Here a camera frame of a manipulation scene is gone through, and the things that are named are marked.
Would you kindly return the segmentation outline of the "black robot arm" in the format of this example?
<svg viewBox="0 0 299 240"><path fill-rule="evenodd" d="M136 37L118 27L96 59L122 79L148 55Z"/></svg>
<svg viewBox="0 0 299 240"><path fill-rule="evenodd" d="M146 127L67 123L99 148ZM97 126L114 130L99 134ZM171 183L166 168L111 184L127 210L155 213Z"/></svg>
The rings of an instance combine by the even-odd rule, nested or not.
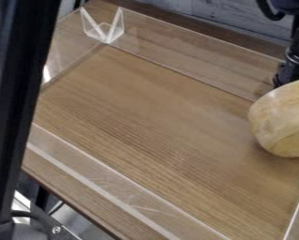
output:
<svg viewBox="0 0 299 240"><path fill-rule="evenodd" d="M274 87L299 80L299 0L255 0L263 15L274 22L287 15L293 17L290 46L286 49L285 61L278 65L273 77Z"/></svg>

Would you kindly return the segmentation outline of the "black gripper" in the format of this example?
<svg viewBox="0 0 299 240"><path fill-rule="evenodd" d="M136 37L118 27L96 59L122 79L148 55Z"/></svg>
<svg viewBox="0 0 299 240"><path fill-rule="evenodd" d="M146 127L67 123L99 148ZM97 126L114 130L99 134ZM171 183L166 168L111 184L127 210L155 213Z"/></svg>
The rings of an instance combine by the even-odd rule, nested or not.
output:
<svg viewBox="0 0 299 240"><path fill-rule="evenodd" d="M273 77L274 87L293 83L299 80L299 61L287 59L278 65L277 73Z"/></svg>

